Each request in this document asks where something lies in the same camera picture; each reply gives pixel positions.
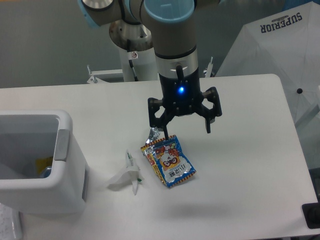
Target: gray floor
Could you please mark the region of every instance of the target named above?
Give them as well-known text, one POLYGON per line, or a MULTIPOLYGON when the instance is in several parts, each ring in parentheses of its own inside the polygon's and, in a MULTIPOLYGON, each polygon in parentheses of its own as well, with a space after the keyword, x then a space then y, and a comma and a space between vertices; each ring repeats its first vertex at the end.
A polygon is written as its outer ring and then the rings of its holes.
MULTIPOLYGON (((196 12, 199 69, 218 70, 243 24, 285 0, 224 0, 196 12)), ((76 0, 0 2, 0 88, 84 84, 91 70, 120 68, 109 26, 90 29, 76 0)))

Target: white plastic bin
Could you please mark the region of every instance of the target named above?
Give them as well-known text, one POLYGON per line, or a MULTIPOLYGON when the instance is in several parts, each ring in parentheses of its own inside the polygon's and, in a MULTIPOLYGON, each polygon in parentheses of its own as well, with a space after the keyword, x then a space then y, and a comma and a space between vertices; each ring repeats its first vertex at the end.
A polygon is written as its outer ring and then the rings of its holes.
POLYGON ((89 167, 63 110, 0 111, 0 203, 23 213, 85 207, 89 167), (36 160, 53 157, 42 178, 36 160))

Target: blue led light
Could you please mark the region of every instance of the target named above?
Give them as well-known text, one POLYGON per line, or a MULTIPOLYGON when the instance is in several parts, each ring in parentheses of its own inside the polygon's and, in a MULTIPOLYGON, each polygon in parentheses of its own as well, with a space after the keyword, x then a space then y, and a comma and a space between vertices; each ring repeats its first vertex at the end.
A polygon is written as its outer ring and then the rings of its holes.
POLYGON ((179 90, 178 90, 178 92, 180 93, 180 94, 183 94, 184 93, 184 91, 185 91, 185 89, 184 89, 184 87, 182 86, 182 87, 180 87, 179 88, 179 90))

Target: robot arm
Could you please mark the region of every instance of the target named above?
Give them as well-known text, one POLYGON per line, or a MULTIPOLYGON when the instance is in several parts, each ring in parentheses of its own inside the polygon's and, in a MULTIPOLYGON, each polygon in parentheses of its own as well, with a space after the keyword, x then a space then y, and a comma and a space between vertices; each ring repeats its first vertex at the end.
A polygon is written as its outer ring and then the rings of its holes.
POLYGON ((201 92, 193 12, 197 5, 218 0, 82 0, 91 19, 99 26, 123 19, 145 25, 151 32, 163 98, 148 99, 149 123, 164 131, 175 116, 197 113, 205 118, 207 133, 215 117, 222 115, 215 87, 201 92), (213 103, 212 109, 202 102, 213 103), (155 113, 164 107, 161 117, 155 113))

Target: plastic wrapper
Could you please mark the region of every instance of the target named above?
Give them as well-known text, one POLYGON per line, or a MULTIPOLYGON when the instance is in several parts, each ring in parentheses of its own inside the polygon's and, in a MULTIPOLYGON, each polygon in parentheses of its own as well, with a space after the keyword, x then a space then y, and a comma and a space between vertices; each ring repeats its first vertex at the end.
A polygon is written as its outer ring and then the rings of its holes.
POLYGON ((183 154, 177 136, 155 140, 141 147, 155 174, 168 188, 179 184, 196 173, 183 154))

